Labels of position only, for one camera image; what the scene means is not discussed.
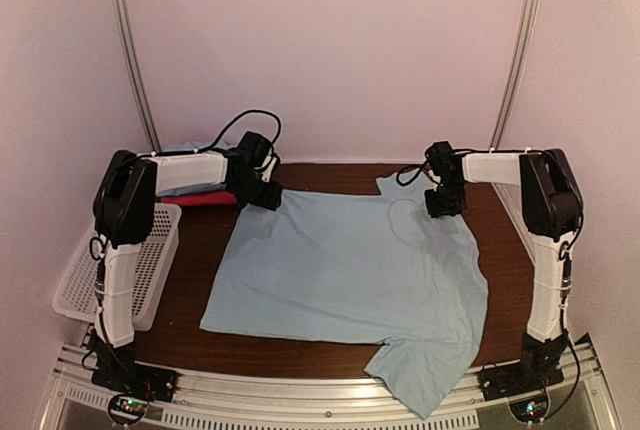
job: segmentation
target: wooden table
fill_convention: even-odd
[[[377,195],[375,178],[398,165],[282,165],[275,179],[291,190]],[[493,188],[467,185],[464,219],[478,241],[480,269],[489,282],[489,308],[475,364],[520,356],[533,293],[533,266]],[[180,245],[153,328],[136,335],[141,361],[226,374],[291,377],[361,377],[377,345],[246,337],[199,329],[216,271],[238,210],[184,208]]]

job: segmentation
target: white wall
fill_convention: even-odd
[[[0,0],[0,427],[31,428],[80,326],[52,292],[111,153],[142,150],[110,0]]]
[[[341,162],[486,146],[521,1],[128,0],[165,144],[266,107],[285,160]]]
[[[586,206],[569,318],[640,428],[640,0],[541,0],[504,148],[562,147]]]

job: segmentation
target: gray cloth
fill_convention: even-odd
[[[431,219],[420,178],[382,196],[284,191],[240,215],[200,328],[383,343],[366,367],[426,418],[475,358],[487,283],[461,217]]]

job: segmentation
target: metal pole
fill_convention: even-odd
[[[500,105],[500,113],[496,121],[496,126],[491,137],[492,148],[498,148],[502,142],[502,137],[509,122],[509,116],[513,109],[516,98],[520,77],[524,68],[525,56],[533,34],[533,27],[538,13],[538,4],[540,0],[523,0],[522,13],[520,15],[520,26],[516,38],[516,45],[513,50],[513,58],[509,69],[507,84],[502,95],[502,103]]]
[[[147,137],[147,141],[149,142],[149,146],[151,146],[152,150],[159,152],[162,147],[160,146],[158,133],[156,132],[155,124],[153,123],[153,116],[151,115],[147,92],[145,91],[142,74],[140,72],[140,64],[138,63],[138,56],[133,42],[133,33],[131,31],[131,23],[129,21],[127,1],[113,0],[113,6],[116,13],[116,21],[118,23],[120,41],[122,42],[127,71],[129,73],[129,80],[131,82],[136,106],[138,107],[138,114],[140,115],[140,121],[142,123],[145,136]]]

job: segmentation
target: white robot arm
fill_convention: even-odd
[[[425,157],[424,167],[437,182],[434,189],[425,192],[432,217],[457,215],[466,209],[465,182],[521,189],[522,213],[534,245],[533,305],[520,362],[511,369],[481,372],[485,398],[501,398],[524,388],[541,388],[542,382],[562,381],[556,367],[569,343],[564,317],[573,244],[584,219],[582,196],[564,152],[454,150],[448,142],[437,142]]]
[[[132,303],[136,262],[153,226],[157,195],[219,183],[235,195],[240,208],[252,204],[275,210],[282,187],[271,181],[271,174],[279,161],[271,142],[253,132],[246,132],[238,146],[228,150],[114,154],[93,203],[98,233],[94,241],[101,246],[95,283],[98,311],[90,345],[98,358],[94,383],[132,392],[149,380],[140,375],[144,368],[134,364]]]

